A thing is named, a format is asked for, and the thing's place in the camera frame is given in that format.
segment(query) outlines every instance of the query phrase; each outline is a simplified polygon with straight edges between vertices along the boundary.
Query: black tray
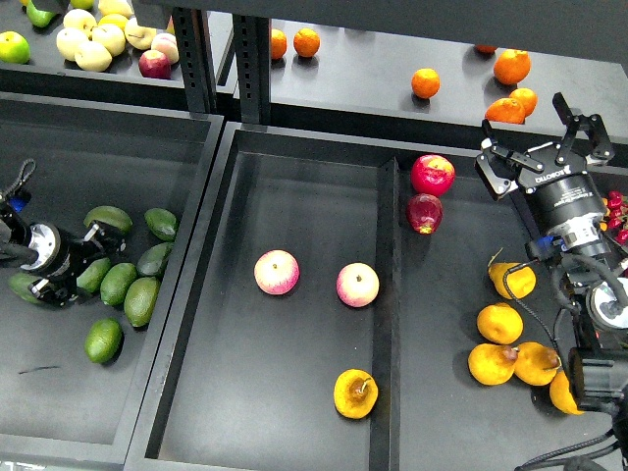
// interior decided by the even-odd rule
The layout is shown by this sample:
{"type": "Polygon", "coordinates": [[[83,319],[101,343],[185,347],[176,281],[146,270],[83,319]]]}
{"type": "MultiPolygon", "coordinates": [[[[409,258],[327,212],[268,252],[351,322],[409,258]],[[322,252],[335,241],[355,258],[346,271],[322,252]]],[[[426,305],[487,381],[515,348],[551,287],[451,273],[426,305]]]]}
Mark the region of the black tray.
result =
{"type": "Polygon", "coordinates": [[[134,221],[126,257],[135,263],[159,243],[144,221],[151,207],[173,211],[181,228],[149,327],[135,331],[121,308],[98,297],[64,309],[28,304],[0,269],[4,360],[0,366],[0,456],[36,463],[121,467],[157,344],[196,220],[222,118],[185,112],[0,94],[3,186],[25,158],[26,221],[49,221],[78,236],[89,209],[113,204],[134,221]],[[125,333],[109,366],[89,362],[83,342],[98,319],[114,316],[125,333]]]}
{"type": "MultiPolygon", "coordinates": [[[[479,125],[487,107],[515,86],[493,76],[496,55],[470,44],[335,26],[273,20],[288,37],[288,52],[271,67],[272,124],[283,128],[337,132],[392,140],[478,148],[479,125]],[[321,47],[311,60],[299,59],[294,34],[312,27],[321,47]],[[441,76],[439,93],[417,99],[410,87],[417,69],[441,76]]],[[[519,84],[539,95],[525,125],[500,125],[521,147],[564,134],[551,99],[560,91],[570,106],[598,113],[623,155],[612,165],[628,166],[628,78],[621,65],[532,51],[532,70],[519,84]]],[[[239,90],[235,91],[239,99],[239,90]]]]}
{"type": "MultiPolygon", "coordinates": [[[[98,2],[90,13],[99,20],[97,5],[98,2]]],[[[216,91],[221,104],[227,106],[237,80],[236,73],[230,75],[234,65],[232,16],[208,12],[208,25],[216,91]]],[[[63,15],[57,16],[48,27],[39,28],[32,25],[26,7],[19,1],[0,1],[0,31],[13,30],[23,35],[30,45],[31,56],[25,66],[0,62],[1,91],[187,110],[179,63],[173,66],[170,80],[144,78],[137,65],[141,52],[127,44],[127,50],[114,59],[106,72],[83,71],[59,54],[55,40],[61,29],[63,15]]]]}
{"type": "MultiPolygon", "coordinates": [[[[468,373],[477,313],[499,301],[489,258],[504,247],[504,261],[525,260],[530,239],[514,203],[490,199],[475,155],[227,124],[127,469],[503,470],[605,432],[607,416],[564,416],[547,389],[483,388],[468,373]],[[422,236],[403,211],[410,166],[428,152],[446,155],[457,180],[441,227],[422,236]],[[253,279],[271,248],[301,268],[283,298],[253,279]],[[334,281],[359,259],[383,291],[354,311],[334,281]],[[365,421],[334,409],[335,378],[351,367],[382,386],[365,421]]],[[[626,187],[610,170],[597,178],[603,191],[626,187]]],[[[543,276],[530,304],[547,322],[555,305],[543,276]]],[[[548,343],[525,323],[521,341],[548,343]]],[[[619,469],[620,458],[601,462],[619,469]]]]}

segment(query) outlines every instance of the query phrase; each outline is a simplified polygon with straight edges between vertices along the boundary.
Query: black shelf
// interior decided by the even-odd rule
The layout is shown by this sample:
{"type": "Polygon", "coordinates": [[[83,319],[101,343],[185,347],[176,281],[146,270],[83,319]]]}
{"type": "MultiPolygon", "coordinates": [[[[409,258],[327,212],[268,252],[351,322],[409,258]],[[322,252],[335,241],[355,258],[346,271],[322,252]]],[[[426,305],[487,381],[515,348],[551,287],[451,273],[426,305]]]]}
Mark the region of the black shelf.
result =
{"type": "MultiPolygon", "coordinates": [[[[547,387],[513,378],[487,388],[468,372],[467,355],[483,341],[476,316],[503,301],[488,260],[500,247],[500,259],[525,260],[530,238],[512,201],[491,200],[475,155],[227,124],[126,469],[408,471],[468,463],[502,471],[608,430],[604,414],[557,411],[547,387]],[[442,197],[438,231],[417,235],[404,217],[409,169],[435,152],[450,159],[457,178],[442,197]],[[255,261],[270,248],[299,261],[301,279],[287,296],[265,295],[253,279],[255,261]],[[376,268],[382,293],[351,310],[338,300],[335,276],[360,259],[376,268]],[[347,422],[334,410],[334,380],[349,367],[373,368],[382,385],[366,421],[347,422]],[[385,441],[377,439],[383,432],[385,441]]],[[[602,192],[628,190],[621,169],[594,179],[602,192]]],[[[557,308],[548,276],[535,271],[538,287],[526,301],[550,322],[557,308]]],[[[519,341],[548,344],[522,316],[519,341]]],[[[609,471],[620,462],[618,451],[600,460],[609,471]]]]}
{"type": "Polygon", "coordinates": [[[211,167],[222,118],[187,112],[103,105],[0,93],[0,163],[4,179],[25,158],[37,170],[22,215],[77,236],[101,204],[125,209],[134,222],[119,261],[136,263],[160,242],[143,213],[173,211],[181,221],[147,329],[136,331],[120,308],[99,297],[64,309],[34,306],[7,285],[0,269],[6,357],[0,367],[0,456],[5,460],[87,468],[122,468],[157,345],[176,292],[187,244],[211,167]],[[89,362],[83,342],[98,319],[113,316],[125,334],[108,366],[89,362]]]}
{"type": "Polygon", "coordinates": [[[301,1],[297,5],[289,0],[271,3],[265,0],[145,0],[143,3],[494,44],[628,65],[628,36],[622,31],[628,22],[628,11],[619,3],[596,4],[595,8],[561,0],[543,3],[491,0],[482,5],[457,0],[421,3],[373,0],[327,2],[325,5],[316,0],[301,1]]]}
{"type": "MultiPolygon", "coordinates": [[[[96,20],[101,18],[95,6],[91,13],[96,20]]],[[[235,69],[231,15],[209,12],[208,25],[216,91],[226,109],[231,106],[236,88],[236,75],[230,74],[230,69],[235,69]]],[[[179,63],[173,66],[170,80],[144,78],[137,65],[142,51],[127,44],[126,52],[114,58],[106,72],[83,71],[75,63],[64,60],[57,50],[56,36],[61,29],[62,15],[47,28],[38,28],[29,21],[20,2],[0,3],[0,31],[14,30],[23,35],[31,53],[27,65],[0,63],[1,91],[187,110],[179,63]]]]}

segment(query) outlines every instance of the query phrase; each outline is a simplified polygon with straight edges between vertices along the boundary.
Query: robotic arm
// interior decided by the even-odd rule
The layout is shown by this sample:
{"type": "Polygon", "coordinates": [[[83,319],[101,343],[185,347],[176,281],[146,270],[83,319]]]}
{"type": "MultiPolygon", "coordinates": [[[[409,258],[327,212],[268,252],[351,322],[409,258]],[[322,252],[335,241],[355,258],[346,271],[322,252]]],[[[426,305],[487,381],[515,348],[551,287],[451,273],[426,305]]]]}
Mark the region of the robotic arm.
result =
{"type": "Polygon", "coordinates": [[[0,266],[40,277],[28,287],[32,295],[63,306],[78,297],[77,277],[89,264],[122,252],[126,243],[117,228],[101,221],[92,221],[83,238],[49,223],[26,223],[19,213],[30,200],[24,185],[35,167],[33,160],[24,161],[16,181],[0,191],[0,266]]]}
{"type": "Polygon", "coordinates": [[[606,208],[587,171],[588,165],[606,164],[614,152],[599,115],[574,114],[560,93],[553,105],[567,127],[561,141],[520,153],[500,145],[485,120],[476,170],[493,199],[515,190],[523,195],[539,235],[526,245],[528,257],[548,267],[556,299],[572,317],[576,346],[563,360],[572,394],[581,410],[611,416],[628,469],[628,352],[623,348],[628,280],[618,278],[626,269],[618,256],[628,252],[609,245],[601,231],[606,208]],[[589,139],[588,155],[573,149],[578,131],[589,139]]]}

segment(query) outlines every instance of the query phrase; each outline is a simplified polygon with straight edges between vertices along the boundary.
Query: bruised pear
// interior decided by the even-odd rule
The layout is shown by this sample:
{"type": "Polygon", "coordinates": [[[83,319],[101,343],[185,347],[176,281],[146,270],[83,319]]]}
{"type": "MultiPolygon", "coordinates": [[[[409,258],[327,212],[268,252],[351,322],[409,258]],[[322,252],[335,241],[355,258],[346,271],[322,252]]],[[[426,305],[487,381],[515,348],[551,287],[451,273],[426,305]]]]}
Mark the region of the bruised pear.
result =
{"type": "Polygon", "coordinates": [[[531,386],[551,383],[560,366],[556,350],[535,341],[525,341],[517,346],[519,356],[514,365],[514,374],[531,386]]]}
{"type": "Polygon", "coordinates": [[[501,385],[512,377],[517,356],[511,346],[480,343],[469,353],[469,371],[483,385],[501,385]]]}
{"type": "Polygon", "coordinates": [[[408,201],[405,216],[414,231],[428,235],[439,228],[443,219],[443,205],[431,194],[415,194],[408,201]]]}
{"type": "Polygon", "coordinates": [[[365,417],[375,405],[378,387],[366,371],[346,370],[338,376],[334,386],[336,410],[349,419],[365,417]]]}

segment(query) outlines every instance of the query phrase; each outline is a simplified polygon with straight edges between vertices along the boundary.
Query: tangerine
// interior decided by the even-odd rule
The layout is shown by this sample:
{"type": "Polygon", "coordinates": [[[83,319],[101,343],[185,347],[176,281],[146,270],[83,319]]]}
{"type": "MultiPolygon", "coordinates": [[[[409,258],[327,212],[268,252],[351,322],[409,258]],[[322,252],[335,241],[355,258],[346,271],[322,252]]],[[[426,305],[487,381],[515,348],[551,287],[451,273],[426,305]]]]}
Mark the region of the tangerine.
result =
{"type": "Polygon", "coordinates": [[[523,80],[532,69],[532,61],[528,51],[506,49],[501,53],[495,65],[493,74],[504,85],[514,85],[523,80]]]}
{"type": "Polygon", "coordinates": [[[277,61],[284,57],[288,50],[288,39],[283,31],[274,29],[271,31],[271,59],[277,61]]]}
{"type": "Polygon", "coordinates": [[[292,44],[294,45],[294,50],[300,57],[314,57],[314,54],[316,54],[319,47],[321,47],[321,36],[319,36],[318,32],[314,29],[304,27],[294,35],[292,44]]]}
{"type": "Polygon", "coordinates": [[[523,125],[526,119],[526,109],[519,100],[500,98],[489,106],[484,117],[489,121],[523,125]]]}
{"type": "Polygon", "coordinates": [[[476,51],[482,54],[495,54],[495,51],[497,51],[496,46],[487,46],[486,44],[476,44],[474,47],[476,51]]]}
{"type": "Polygon", "coordinates": [[[412,76],[411,85],[416,96],[427,99],[437,94],[441,88],[441,78],[434,69],[419,69],[412,76]]]}
{"type": "Polygon", "coordinates": [[[523,109],[526,111],[526,118],[532,114],[539,102],[539,97],[530,88],[517,88],[512,90],[510,98],[514,98],[523,105],[523,109]]]}

